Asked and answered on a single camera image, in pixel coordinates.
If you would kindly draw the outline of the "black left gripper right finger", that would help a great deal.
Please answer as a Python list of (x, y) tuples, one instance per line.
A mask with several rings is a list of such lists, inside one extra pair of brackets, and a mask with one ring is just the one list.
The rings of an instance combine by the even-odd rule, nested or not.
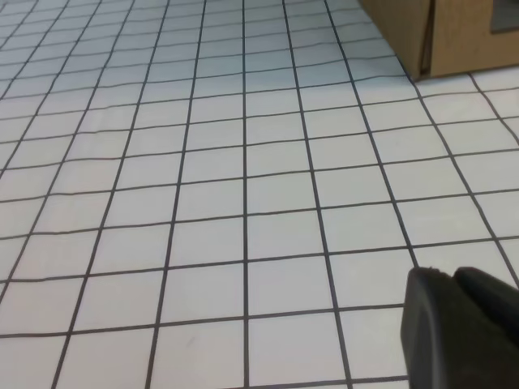
[(460, 267), (453, 278), (478, 308), (518, 344), (518, 290), (475, 267)]

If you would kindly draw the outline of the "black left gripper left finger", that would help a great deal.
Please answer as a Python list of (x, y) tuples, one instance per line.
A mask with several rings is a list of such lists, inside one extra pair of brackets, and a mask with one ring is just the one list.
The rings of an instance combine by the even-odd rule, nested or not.
[(401, 344), (409, 386), (516, 388), (518, 344), (453, 276), (425, 267), (408, 274)]

